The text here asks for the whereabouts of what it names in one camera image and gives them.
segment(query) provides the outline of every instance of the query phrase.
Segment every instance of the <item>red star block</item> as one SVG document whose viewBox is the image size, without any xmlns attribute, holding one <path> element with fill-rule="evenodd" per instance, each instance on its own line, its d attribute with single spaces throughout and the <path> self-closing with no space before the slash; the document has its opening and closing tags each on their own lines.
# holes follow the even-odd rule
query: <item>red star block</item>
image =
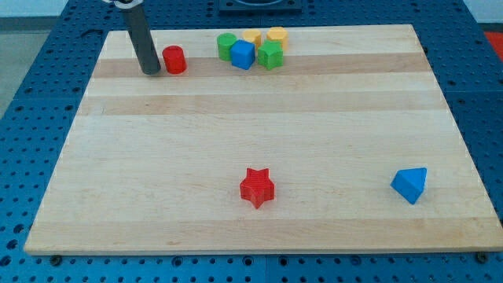
<svg viewBox="0 0 503 283">
<path fill-rule="evenodd" d="M 269 179 L 269 168 L 246 169 L 246 178 L 240 184 L 241 198 L 250 200 L 259 209 L 264 201 L 274 199 L 274 183 Z"/>
</svg>

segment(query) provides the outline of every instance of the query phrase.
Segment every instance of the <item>gray floor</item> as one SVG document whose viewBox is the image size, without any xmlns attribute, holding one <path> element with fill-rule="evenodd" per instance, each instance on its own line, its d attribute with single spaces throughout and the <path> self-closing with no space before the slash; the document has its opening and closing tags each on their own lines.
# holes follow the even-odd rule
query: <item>gray floor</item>
<svg viewBox="0 0 503 283">
<path fill-rule="evenodd" d="M 50 31 L 0 33 L 0 118 Z"/>
</svg>

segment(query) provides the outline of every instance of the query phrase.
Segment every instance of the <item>blue block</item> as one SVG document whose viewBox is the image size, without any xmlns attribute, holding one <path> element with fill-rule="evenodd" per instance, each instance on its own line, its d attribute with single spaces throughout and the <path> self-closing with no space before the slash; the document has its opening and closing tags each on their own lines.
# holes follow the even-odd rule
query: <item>blue block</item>
<svg viewBox="0 0 503 283">
<path fill-rule="evenodd" d="M 233 66 L 248 70 L 255 61 L 255 44 L 238 40 L 230 49 Z"/>
<path fill-rule="evenodd" d="M 411 204 L 415 204 L 424 191 L 426 173 L 427 169 L 424 167 L 398 170 L 393 182 L 391 182 L 391 187 Z"/>
</svg>

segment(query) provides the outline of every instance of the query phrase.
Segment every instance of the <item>perforated metal surface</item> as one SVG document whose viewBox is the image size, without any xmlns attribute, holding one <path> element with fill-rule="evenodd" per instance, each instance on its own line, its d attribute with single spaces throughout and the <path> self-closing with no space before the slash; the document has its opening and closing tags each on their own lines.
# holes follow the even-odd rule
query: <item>perforated metal surface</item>
<svg viewBox="0 0 503 283">
<path fill-rule="evenodd" d="M 503 218 L 502 65 L 461 0 L 304 0 L 302 13 L 232 16 L 219 16 L 217 4 L 148 0 L 145 10 L 155 29 L 413 24 Z M 70 0 L 0 121 L 0 282 L 503 281 L 503 253 L 187 256 L 181 262 L 65 257 L 60 266 L 26 255 L 22 246 L 103 40 L 122 29 L 112 6 Z"/>
</svg>

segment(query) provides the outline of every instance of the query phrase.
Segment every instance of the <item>green block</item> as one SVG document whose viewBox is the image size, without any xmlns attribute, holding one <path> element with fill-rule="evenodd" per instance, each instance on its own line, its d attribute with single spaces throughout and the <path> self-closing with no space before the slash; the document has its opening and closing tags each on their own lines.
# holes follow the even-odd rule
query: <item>green block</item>
<svg viewBox="0 0 503 283">
<path fill-rule="evenodd" d="M 219 35 L 217 38 L 218 57 L 224 61 L 230 61 L 230 49 L 236 41 L 237 37 L 231 33 Z"/>
<path fill-rule="evenodd" d="M 267 70 L 283 66 L 283 49 L 281 42 L 266 40 L 259 47 L 257 56 L 259 64 L 266 67 Z"/>
</svg>

